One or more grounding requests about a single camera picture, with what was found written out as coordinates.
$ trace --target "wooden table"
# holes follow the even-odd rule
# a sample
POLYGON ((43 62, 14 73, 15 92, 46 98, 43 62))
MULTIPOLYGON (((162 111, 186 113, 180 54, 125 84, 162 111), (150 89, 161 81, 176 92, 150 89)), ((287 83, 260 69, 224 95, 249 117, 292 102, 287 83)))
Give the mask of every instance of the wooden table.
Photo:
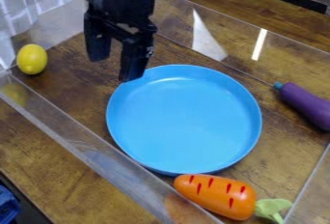
MULTIPOLYGON (((276 0, 190 1, 330 51, 327 16, 276 0)), ((208 24, 212 24, 212 17, 208 19, 208 24)), ((229 21, 225 22, 225 29, 234 29, 236 26, 230 27, 230 24, 229 21)), ((328 96, 328 58, 312 60, 308 50, 305 56, 301 56, 296 45, 289 46, 288 41, 283 44, 275 36, 268 55, 280 58, 277 64, 269 60, 255 66, 251 61, 238 60, 244 57, 242 49, 251 45, 248 33, 241 31, 238 35, 237 30, 232 31, 236 33, 228 33, 221 40, 229 51, 234 51, 234 46, 241 48, 241 54, 230 53, 228 60, 234 68, 240 67, 267 82, 276 77, 281 81, 299 82, 320 97, 328 96)), ((27 77, 13 69, 14 76, 113 144, 104 123, 104 108, 118 85, 118 47, 114 46, 109 60, 93 64, 86 60, 79 34, 49 49, 47 53, 47 69, 39 75, 27 77)), ((149 67, 170 63, 201 65, 226 73, 256 97, 264 119, 261 137, 245 159, 217 175, 251 183, 259 198, 281 197, 293 201, 327 145, 328 134, 317 130, 279 101, 268 85, 156 36, 156 53, 149 67)), ((2 100, 0 122, 0 170, 54 223, 158 223, 154 216, 134 204, 2 100)), ((157 176, 170 184, 172 178, 157 176)), ((218 218, 225 223, 236 223, 218 218)), ((251 218, 244 223, 264 222, 251 218)))

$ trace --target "toy carrot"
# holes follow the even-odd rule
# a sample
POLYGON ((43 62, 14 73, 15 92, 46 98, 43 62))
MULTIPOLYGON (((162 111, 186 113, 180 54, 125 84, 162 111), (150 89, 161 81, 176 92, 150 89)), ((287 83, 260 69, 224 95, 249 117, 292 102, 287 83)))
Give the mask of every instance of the toy carrot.
POLYGON ((202 208, 233 220, 245 220, 255 214, 283 223, 277 212, 291 207, 284 199, 256 201, 256 193, 245 182, 221 177, 181 175, 174 179, 173 187, 202 208))

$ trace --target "eggplant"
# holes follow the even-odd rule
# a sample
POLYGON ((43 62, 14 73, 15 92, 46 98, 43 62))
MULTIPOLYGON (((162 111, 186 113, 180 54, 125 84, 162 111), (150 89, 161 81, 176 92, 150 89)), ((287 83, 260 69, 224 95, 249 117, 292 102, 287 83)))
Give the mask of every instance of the eggplant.
POLYGON ((315 124, 330 131, 330 101, 319 98, 292 82, 276 82, 273 88, 281 100, 315 124))

